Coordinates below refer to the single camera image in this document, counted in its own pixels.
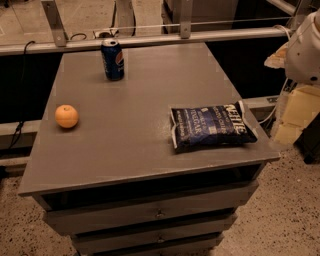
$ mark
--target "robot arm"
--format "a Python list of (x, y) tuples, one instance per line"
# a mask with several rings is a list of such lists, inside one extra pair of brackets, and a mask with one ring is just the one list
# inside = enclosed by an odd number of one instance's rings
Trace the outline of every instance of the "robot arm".
[(309, 14), (289, 40), (284, 68), (295, 82), (320, 85), (320, 9)]

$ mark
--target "pepsi can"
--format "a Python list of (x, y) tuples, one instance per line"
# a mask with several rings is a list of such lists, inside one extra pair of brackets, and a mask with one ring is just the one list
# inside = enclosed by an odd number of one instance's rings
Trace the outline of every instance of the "pepsi can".
[(120, 80), (124, 76), (124, 59), (121, 46), (115, 39), (102, 41), (101, 53), (106, 76), (109, 80)]

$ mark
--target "blue chip bag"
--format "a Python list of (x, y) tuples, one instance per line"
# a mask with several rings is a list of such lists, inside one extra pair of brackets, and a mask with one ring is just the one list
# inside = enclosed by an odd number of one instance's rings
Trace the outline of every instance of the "blue chip bag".
[(202, 108), (172, 108), (175, 149), (195, 145), (243, 144), (257, 141), (244, 118), (242, 101)]

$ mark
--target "drawer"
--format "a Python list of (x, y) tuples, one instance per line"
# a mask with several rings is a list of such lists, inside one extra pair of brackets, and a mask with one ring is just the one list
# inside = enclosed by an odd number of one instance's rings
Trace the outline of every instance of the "drawer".
[(255, 180), (250, 183), (230, 184), (199, 191), (185, 191), (177, 198), (144, 203), (143, 200), (119, 202), (112, 205), (48, 212), (45, 221), (61, 235), (74, 235), (136, 223), (174, 218), (219, 209), (233, 208), (245, 204), (258, 187)]
[(164, 243), (178, 238), (222, 232), (229, 229), (235, 219), (236, 215), (216, 216), (215, 212), (210, 212), (189, 218), (174, 218), (105, 232), (90, 232), (73, 239), (73, 245), (82, 254), (92, 254), (143, 244)]
[(177, 253), (196, 253), (219, 245), (223, 235), (219, 233), (177, 239), (162, 244), (137, 246), (128, 249), (91, 254), (93, 256), (174, 256)]

